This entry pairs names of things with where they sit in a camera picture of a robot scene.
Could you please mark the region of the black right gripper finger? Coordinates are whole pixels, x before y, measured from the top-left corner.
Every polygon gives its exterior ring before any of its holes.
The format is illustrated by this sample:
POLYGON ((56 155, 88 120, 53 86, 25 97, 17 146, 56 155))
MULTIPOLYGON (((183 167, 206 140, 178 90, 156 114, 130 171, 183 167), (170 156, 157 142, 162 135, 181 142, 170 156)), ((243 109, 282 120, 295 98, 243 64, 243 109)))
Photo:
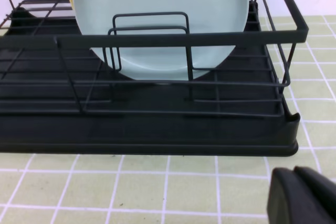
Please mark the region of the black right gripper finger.
POLYGON ((335 223, 335 183, 309 167, 272 170, 269 223, 335 223))

